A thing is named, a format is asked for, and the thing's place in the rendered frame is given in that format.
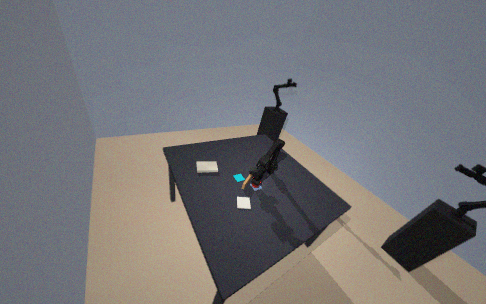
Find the light brown wooden plank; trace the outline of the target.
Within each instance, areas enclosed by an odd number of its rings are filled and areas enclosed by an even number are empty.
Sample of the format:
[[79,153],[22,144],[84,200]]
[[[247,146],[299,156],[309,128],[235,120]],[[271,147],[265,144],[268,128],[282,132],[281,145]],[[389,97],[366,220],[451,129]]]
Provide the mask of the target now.
[[244,188],[246,187],[246,185],[248,184],[248,182],[250,181],[251,178],[252,178],[252,175],[249,174],[249,176],[247,177],[247,179],[244,181],[244,183],[242,185],[243,190],[244,190]]

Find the cream flat bar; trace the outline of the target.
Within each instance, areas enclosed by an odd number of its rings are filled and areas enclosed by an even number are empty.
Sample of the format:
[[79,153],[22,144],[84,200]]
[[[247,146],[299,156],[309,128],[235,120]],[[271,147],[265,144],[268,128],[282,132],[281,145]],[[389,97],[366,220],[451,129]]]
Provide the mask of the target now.
[[217,162],[196,162],[197,173],[218,172]]

